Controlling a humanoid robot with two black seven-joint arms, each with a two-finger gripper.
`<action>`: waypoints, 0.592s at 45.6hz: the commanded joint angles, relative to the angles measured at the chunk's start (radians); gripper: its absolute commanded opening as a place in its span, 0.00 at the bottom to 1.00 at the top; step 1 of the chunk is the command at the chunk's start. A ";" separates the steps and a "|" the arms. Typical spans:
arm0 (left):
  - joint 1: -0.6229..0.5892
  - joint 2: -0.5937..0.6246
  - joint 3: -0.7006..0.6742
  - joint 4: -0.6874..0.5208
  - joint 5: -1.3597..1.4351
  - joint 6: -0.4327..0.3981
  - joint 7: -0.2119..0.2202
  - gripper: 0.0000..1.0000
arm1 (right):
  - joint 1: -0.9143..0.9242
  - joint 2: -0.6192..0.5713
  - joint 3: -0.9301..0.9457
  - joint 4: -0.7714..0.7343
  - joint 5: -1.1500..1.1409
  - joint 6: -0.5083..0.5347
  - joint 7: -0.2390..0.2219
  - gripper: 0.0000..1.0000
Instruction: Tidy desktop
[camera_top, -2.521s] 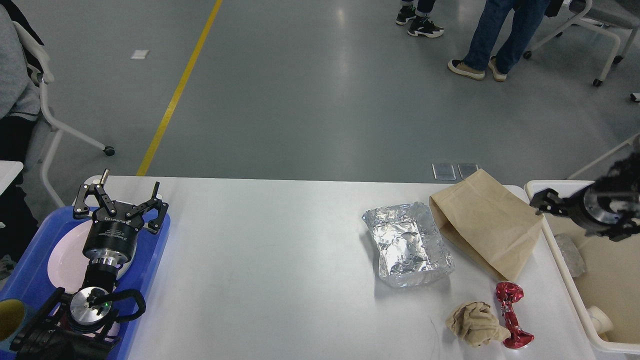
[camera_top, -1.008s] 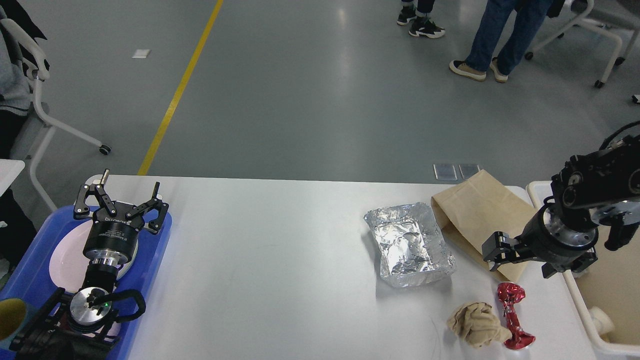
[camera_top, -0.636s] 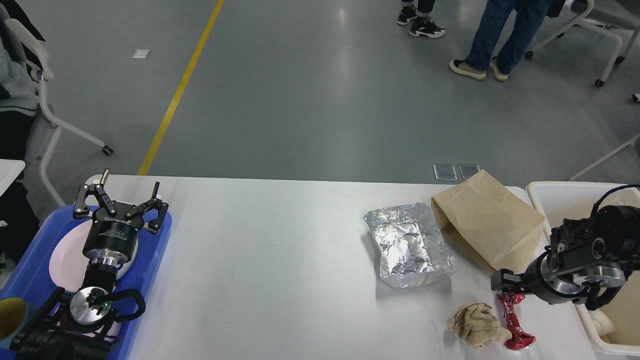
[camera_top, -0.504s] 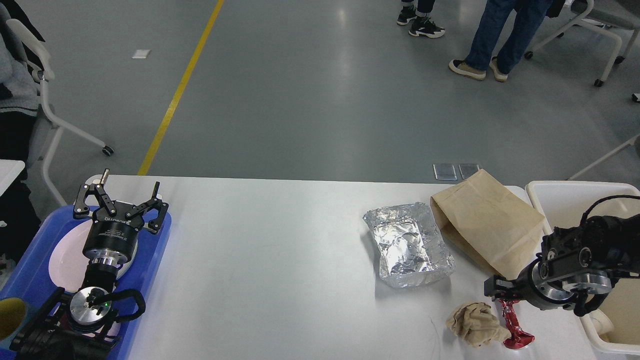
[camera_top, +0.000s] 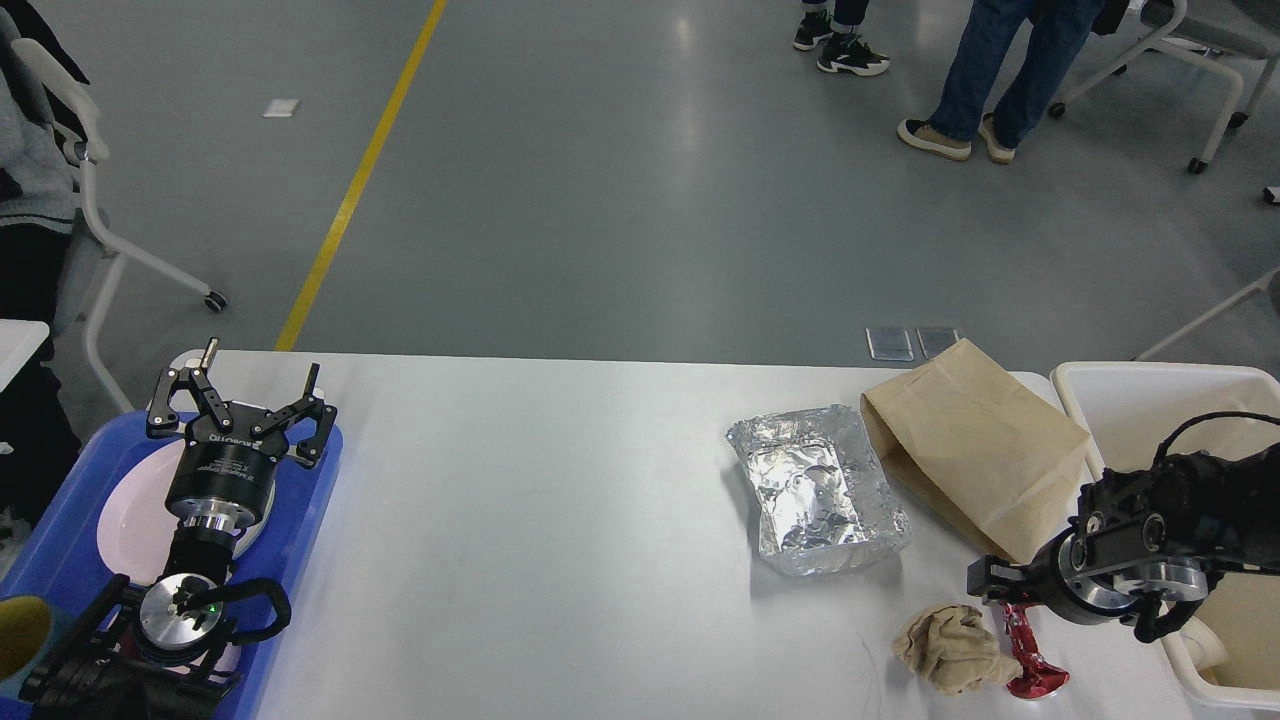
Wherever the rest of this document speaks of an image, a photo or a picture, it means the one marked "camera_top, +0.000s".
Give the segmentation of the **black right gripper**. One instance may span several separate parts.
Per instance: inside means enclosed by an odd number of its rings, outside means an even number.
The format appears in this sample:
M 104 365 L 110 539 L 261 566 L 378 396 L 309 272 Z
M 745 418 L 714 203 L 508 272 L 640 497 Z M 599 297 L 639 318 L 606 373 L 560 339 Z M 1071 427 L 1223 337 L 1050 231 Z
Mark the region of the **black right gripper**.
M 983 603 L 1043 605 L 1080 625 L 1116 621 L 1134 629 L 1179 629 L 1210 596 L 1210 574 L 1194 559 L 1083 574 L 1071 564 L 1074 544 L 1066 530 L 1029 564 L 983 556 L 966 569 L 966 593 Z

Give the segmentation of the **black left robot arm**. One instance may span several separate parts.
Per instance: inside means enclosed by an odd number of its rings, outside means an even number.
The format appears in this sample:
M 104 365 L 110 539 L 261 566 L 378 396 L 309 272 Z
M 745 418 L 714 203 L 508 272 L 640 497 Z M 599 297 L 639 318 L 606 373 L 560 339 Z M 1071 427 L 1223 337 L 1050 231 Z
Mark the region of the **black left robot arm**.
M 109 421 L 3 578 L 5 719 L 247 719 L 342 451 L 312 364 L 278 409 L 201 357 Z M 24 624 L 17 601 L 44 605 Z

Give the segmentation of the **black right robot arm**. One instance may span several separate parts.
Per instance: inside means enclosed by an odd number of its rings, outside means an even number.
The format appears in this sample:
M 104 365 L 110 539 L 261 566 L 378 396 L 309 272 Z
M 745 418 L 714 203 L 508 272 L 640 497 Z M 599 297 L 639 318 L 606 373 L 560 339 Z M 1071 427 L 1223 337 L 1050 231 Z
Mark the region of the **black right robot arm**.
M 1172 452 L 1190 428 L 1225 419 L 1217 411 L 1184 421 L 1146 469 L 1105 469 L 1029 562 L 974 561 L 968 593 L 1043 606 L 1080 625 L 1117 621 L 1148 644 L 1183 629 L 1226 575 L 1276 575 L 1277 447 L 1238 460 Z

